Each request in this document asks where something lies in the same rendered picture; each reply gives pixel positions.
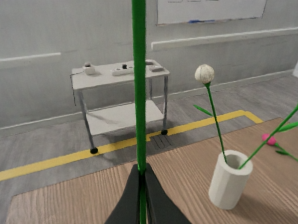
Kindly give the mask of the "pink tulip flower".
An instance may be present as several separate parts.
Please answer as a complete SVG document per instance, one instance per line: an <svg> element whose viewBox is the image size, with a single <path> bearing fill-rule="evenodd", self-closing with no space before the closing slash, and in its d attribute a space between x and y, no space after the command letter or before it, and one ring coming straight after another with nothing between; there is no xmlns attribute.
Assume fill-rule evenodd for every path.
<svg viewBox="0 0 298 224"><path fill-rule="evenodd" d="M263 141L267 138L269 136L269 134L263 134L262 135L262 139L263 139ZM269 144L269 145L274 145L274 146L277 146L277 147L279 147L280 149L282 149L280 146L278 146L278 144L276 143L276 140L275 140L275 138L272 136L267 142L266 142L267 144ZM286 152L284 149L282 149L284 152L282 152L282 151L278 151L278 150L275 150L275 152L277 152L277 153L279 153L279 154L282 154L282 155L290 155L290 156L292 156L291 154L289 154L288 152ZM286 153L285 153L286 152Z"/></svg>

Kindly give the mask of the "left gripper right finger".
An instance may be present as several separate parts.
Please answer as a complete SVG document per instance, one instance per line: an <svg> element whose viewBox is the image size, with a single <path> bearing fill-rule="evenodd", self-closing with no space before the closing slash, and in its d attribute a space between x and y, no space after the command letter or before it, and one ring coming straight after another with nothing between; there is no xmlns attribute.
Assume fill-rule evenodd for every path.
<svg viewBox="0 0 298 224"><path fill-rule="evenodd" d="M165 193L149 163L145 169L145 196L148 224L192 224Z"/></svg>

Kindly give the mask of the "white cylindrical vase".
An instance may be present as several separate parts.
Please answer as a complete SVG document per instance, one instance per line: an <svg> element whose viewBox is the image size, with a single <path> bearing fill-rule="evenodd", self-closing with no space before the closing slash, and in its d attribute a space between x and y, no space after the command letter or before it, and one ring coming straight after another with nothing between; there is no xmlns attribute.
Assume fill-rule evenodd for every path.
<svg viewBox="0 0 298 224"><path fill-rule="evenodd" d="M218 156L209 189L211 202L220 209L230 210L235 207L252 171L249 160L241 170L237 170L248 158L237 151L226 150L225 164L223 153Z"/></svg>

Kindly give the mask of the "white flower with green stem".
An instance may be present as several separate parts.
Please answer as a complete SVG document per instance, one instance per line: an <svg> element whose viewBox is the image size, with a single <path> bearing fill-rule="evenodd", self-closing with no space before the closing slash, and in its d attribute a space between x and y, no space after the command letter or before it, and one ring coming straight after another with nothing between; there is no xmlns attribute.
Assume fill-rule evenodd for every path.
<svg viewBox="0 0 298 224"><path fill-rule="evenodd" d="M214 120L215 122L217 122L217 118L216 118L216 114L215 114L215 110L214 110L214 106L213 106L213 102L212 102L212 98L209 90L210 82L214 77L214 69L209 65L205 65L205 64L200 65L196 69L194 76L199 83L202 83L207 88L213 115L199 106L196 106L196 105L193 105L193 106L207 115L214 116Z"/></svg>

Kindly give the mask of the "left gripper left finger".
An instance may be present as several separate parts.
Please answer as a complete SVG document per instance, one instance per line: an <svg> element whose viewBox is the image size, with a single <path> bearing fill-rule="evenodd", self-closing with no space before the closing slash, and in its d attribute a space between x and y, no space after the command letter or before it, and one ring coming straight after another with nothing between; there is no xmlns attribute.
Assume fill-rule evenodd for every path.
<svg viewBox="0 0 298 224"><path fill-rule="evenodd" d="M104 224L140 224L138 164L132 166L123 194Z"/></svg>

